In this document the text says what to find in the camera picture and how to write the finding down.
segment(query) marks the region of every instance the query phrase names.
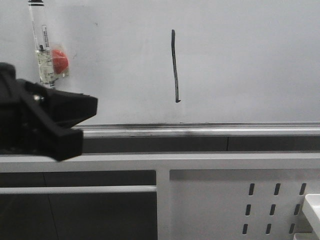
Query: syringe label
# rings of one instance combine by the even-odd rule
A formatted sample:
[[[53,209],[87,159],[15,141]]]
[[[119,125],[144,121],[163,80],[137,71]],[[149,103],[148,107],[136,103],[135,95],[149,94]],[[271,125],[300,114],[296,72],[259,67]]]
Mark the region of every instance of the syringe label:
[[[43,40],[44,40],[45,48],[49,48],[47,25],[42,25],[42,34],[43,34]]]

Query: ventilation slot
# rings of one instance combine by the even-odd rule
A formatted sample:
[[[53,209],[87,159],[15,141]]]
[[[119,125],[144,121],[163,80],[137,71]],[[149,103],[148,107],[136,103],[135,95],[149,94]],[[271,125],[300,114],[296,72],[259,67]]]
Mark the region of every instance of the ventilation slot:
[[[270,234],[271,232],[271,223],[266,226],[265,234]]]
[[[302,196],[303,194],[305,194],[306,186],[307,186],[306,183],[302,183],[301,189],[300,189],[300,193],[299,193],[300,196]]]
[[[275,205],[275,204],[272,204],[272,205],[271,205],[271,209],[270,209],[270,216],[275,215],[275,210],[276,210],[276,205]]]
[[[255,184],[251,183],[250,189],[249,189],[249,196],[252,196],[254,194],[254,190],[255,190]]]
[[[297,216],[299,214],[300,206],[301,206],[301,204],[295,205],[295,209],[294,209],[294,215],[295,216]]]
[[[295,230],[295,224],[292,223],[291,226],[290,226],[289,234],[293,234],[294,230]]]
[[[248,204],[246,206],[246,209],[245,209],[245,215],[246,216],[249,216],[250,215],[250,211],[251,211],[251,204]]]
[[[244,224],[244,225],[243,225],[243,229],[242,229],[242,234],[243,234],[243,235],[246,235],[246,234],[247,234],[247,231],[248,231],[248,224]]]
[[[280,186],[281,186],[280,183],[277,183],[277,184],[275,185],[275,188],[274,188],[274,195],[275,195],[275,196],[278,196],[278,195],[279,195]]]

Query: whiteboard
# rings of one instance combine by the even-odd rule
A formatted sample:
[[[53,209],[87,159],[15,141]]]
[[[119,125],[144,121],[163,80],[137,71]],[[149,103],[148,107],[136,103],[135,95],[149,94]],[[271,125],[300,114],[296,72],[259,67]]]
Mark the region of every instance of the whiteboard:
[[[44,0],[85,124],[320,122],[318,0]],[[171,32],[181,102],[175,102]],[[27,0],[3,0],[0,61],[39,78]]]

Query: black marker line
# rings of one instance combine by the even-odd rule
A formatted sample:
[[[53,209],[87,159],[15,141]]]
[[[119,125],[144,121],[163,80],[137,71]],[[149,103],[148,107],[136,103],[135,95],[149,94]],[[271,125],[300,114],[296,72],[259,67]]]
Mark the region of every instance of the black marker line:
[[[171,51],[172,51],[173,74],[174,74],[174,84],[175,84],[175,102],[179,103],[181,100],[179,100],[179,84],[178,84],[175,40],[176,40],[176,32],[174,29],[172,29],[172,32],[171,32]]]

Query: red object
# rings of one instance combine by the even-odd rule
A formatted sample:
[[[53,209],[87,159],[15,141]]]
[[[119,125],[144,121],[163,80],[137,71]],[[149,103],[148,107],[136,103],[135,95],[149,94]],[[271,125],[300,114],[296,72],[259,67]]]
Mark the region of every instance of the red object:
[[[52,50],[52,61],[53,68],[56,74],[61,74],[68,67],[68,58],[67,55],[61,50],[53,49]]]

